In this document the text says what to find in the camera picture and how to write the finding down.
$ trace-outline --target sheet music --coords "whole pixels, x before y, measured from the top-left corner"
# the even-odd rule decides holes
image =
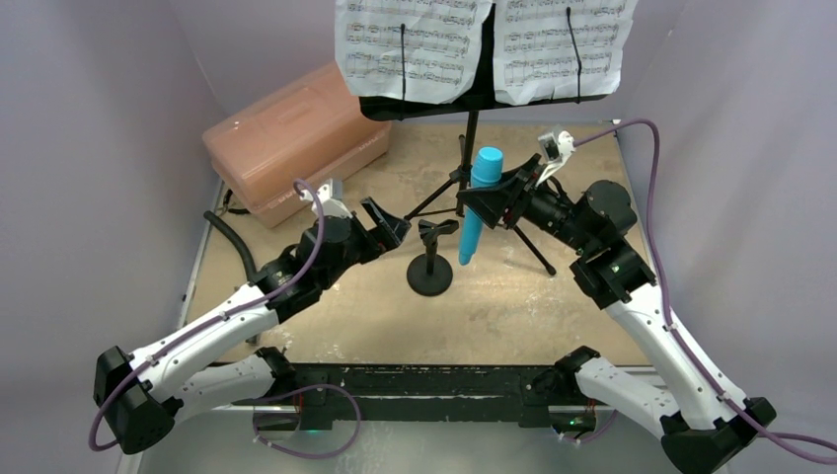
[[[581,58],[581,96],[614,92],[637,1],[497,0],[496,100],[519,106],[577,95],[578,63],[567,7]]]
[[[337,0],[335,59],[349,91],[453,102],[474,84],[491,6],[492,0]]]

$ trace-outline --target wooden board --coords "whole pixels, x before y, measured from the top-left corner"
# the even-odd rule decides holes
[[[500,148],[509,169],[539,151],[536,138],[545,128],[481,124],[477,148]],[[370,221],[358,204],[367,196],[395,215],[406,214],[457,166],[457,136],[464,129],[464,124],[395,123],[390,151],[345,181],[345,204],[367,226]],[[570,132],[584,137],[600,129],[580,126]],[[628,186],[613,137],[581,147],[557,177],[573,200],[597,180]],[[454,195],[449,190],[427,210],[453,207]],[[450,213],[428,219],[452,217]],[[315,217],[302,210],[272,229],[252,216],[223,218],[241,234],[260,266],[298,242]],[[451,287],[431,298],[413,293],[406,271],[423,252],[417,222],[399,249],[349,269],[318,304],[262,334],[260,344],[287,348],[292,361],[465,364],[553,363],[588,345],[617,364],[647,364],[628,335],[573,282],[569,266],[574,252],[528,222],[521,227],[558,269],[556,276],[548,277],[517,236],[502,229],[486,230],[471,264],[460,267],[457,232],[439,240],[439,254],[454,269]],[[639,225],[628,240],[645,256]],[[210,232],[188,319],[220,304],[244,280],[232,246],[218,232]],[[241,344],[222,359],[238,360],[254,349]]]

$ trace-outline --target white wall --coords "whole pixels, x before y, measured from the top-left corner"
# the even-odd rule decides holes
[[[334,0],[171,0],[218,102],[230,114],[333,60]],[[595,103],[485,113],[492,121],[620,118],[686,0],[640,0],[625,45],[622,85]],[[432,118],[462,120],[463,115]]]
[[[674,307],[774,404],[775,429],[837,441],[834,18],[834,2],[692,0],[628,116],[662,135],[654,231]],[[642,209],[649,137],[620,133]],[[835,472],[766,440],[731,465]]]
[[[0,71],[0,472],[114,472],[96,356],[174,328],[222,114],[166,0],[0,2]]]

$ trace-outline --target blue cylinder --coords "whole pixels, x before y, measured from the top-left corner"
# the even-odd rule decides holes
[[[471,188],[484,188],[499,183],[502,175],[502,151],[492,146],[480,148],[471,168]],[[483,221],[473,210],[465,209],[465,223],[459,240],[459,265],[468,265],[477,253]]]

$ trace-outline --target music stand tripod leg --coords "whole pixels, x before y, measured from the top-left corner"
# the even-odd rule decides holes
[[[537,258],[538,261],[541,263],[541,265],[544,266],[544,268],[547,270],[547,273],[550,275],[550,277],[554,277],[555,273],[556,273],[555,267],[553,267],[549,263],[547,258],[544,257],[544,254],[542,254],[541,251],[538,250],[537,247],[535,247],[535,244],[532,243],[531,240],[529,240],[529,237],[527,237],[526,234],[523,233],[523,230],[520,229],[520,227],[518,227],[516,225],[514,227],[512,227],[512,230],[514,230],[514,233],[517,234],[517,237],[520,237],[520,240],[522,240],[523,243],[526,244],[526,247],[528,247],[529,250],[532,251],[533,254],[535,254],[535,258]]]

